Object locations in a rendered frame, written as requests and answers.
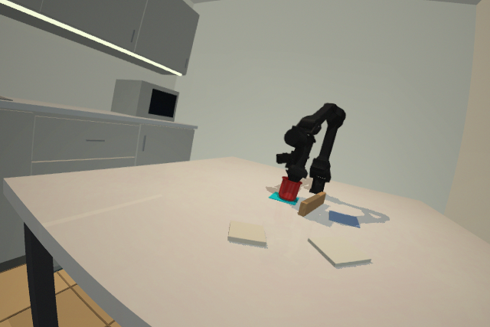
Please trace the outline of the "beige square tile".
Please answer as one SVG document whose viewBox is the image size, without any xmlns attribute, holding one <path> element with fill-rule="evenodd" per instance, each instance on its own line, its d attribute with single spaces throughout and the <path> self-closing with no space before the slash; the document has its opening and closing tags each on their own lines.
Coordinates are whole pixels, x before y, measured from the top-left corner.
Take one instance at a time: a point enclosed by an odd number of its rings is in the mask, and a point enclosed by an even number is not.
<svg viewBox="0 0 490 327">
<path fill-rule="evenodd" d="M 265 247 L 266 235 L 263 226 L 231 220 L 227 241 Z"/>
</svg>

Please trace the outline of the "red translucent cup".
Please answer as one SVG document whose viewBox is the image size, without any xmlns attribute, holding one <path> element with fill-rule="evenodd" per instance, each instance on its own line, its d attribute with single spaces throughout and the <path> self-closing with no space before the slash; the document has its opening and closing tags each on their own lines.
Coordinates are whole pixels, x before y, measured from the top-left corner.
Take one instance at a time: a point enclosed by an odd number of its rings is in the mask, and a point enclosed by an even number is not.
<svg viewBox="0 0 490 327">
<path fill-rule="evenodd" d="M 302 184 L 300 181 L 298 183 L 288 180 L 289 177 L 282 176 L 282 183 L 279 189 L 279 196 L 286 201 L 296 200 L 297 194 L 299 192 L 299 187 Z"/>
</svg>

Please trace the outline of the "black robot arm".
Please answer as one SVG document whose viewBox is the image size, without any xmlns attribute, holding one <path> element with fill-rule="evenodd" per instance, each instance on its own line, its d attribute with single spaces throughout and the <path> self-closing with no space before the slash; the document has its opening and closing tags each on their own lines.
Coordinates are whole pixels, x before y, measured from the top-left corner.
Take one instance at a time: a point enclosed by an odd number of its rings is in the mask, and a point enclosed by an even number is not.
<svg viewBox="0 0 490 327">
<path fill-rule="evenodd" d="M 324 191 L 325 183 L 331 180 L 331 165 L 329 156 L 335 142 L 336 133 L 346 118 L 345 111 L 334 103 L 324 103 L 323 107 L 310 116 L 300 119 L 296 126 L 292 126 L 285 133 L 285 142 L 295 149 L 310 154 L 315 143 L 314 135 L 321 131 L 321 124 L 327 120 L 327 131 L 322 142 L 322 149 L 318 157 L 312 160 L 309 177 L 313 178 L 312 188 L 309 192 L 318 194 Z M 276 154 L 278 164 L 294 163 L 296 155 L 291 153 Z M 321 178 L 320 178 L 321 177 Z"/>
</svg>

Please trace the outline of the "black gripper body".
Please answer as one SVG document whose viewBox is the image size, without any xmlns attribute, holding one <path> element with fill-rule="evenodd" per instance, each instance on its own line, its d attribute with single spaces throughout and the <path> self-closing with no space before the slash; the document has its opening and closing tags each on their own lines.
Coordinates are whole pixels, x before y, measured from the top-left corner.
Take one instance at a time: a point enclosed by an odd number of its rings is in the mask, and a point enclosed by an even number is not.
<svg viewBox="0 0 490 327">
<path fill-rule="evenodd" d="M 308 172 L 305 169 L 305 164 L 310 158 L 309 154 L 298 149 L 295 149 L 293 154 L 296 155 L 294 163 L 286 163 L 285 168 L 288 169 L 288 172 L 306 179 Z"/>
</svg>

